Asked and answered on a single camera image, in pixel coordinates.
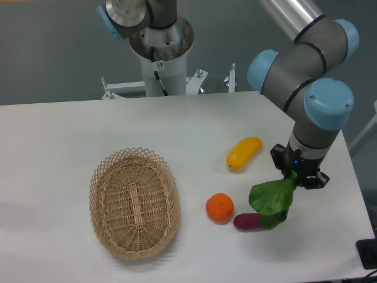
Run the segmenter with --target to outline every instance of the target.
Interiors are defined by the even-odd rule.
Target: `green leaf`
[[[259,215],[259,225],[263,229],[271,230],[287,219],[288,209],[274,215]]]
[[[252,187],[250,206],[261,215],[274,215],[287,210],[293,202],[295,177],[270,181]]]

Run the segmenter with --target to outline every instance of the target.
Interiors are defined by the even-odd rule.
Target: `tangerine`
[[[225,193],[216,193],[206,203],[207,214],[218,224],[227,223],[232,218],[234,204]]]

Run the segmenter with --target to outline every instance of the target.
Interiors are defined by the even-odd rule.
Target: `gray wall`
[[[138,59],[126,42],[112,42],[95,8],[99,0],[34,0],[0,3],[0,105],[95,100],[108,83],[141,81]],[[375,114],[377,1],[317,0],[324,13],[344,18],[359,30],[358,52],[326,76],[344,81],[355,94],[355,108],[344,129],[349,143]],[[265,49],[280,52],[293,44],[256,0],[178,0],[178,13],[195,30],[188,75],[208,71],[208,93],[224,91],[223,79],[236,63],[238,90],[251,90],[246,71]],[[377,136],[371,135],[353,162],[366,202],[374,204]]]

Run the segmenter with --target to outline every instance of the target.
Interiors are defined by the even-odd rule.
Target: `woven basket rim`
[[[111,228],[108,226],[108,215],[105,205],[105,194],[111,179],[116,176],[117,172],[120,170],[124,172],[124,168],[131,166],[145,166],[151,170],[160,181],[166,200],[167,224],[163,236],[152,247],[138,251],[130,251],[118,245],[113,238]],[[91,179],[90,191],[91,218],[97,238],[115,255],[128,259],[146,258],[158,253],[174,238],[180,220],[180,204],[177,186],[167,163],[153,151],[141,147],[137,149],[133,147],[131,149],[115,152],[111,156],[106,157],[95,170]],[[98,192],[100,192],[100,200],[95,198]],[[98,213],[102,215],[102,219],[100,217],[97,219]]]

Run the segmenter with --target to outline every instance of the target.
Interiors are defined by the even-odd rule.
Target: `wicker basket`
[[[114,255],[142,259],[174,238],[180,220],[176,183],[162,157],[147,149],[115,152],[94,172],[91,220]]]

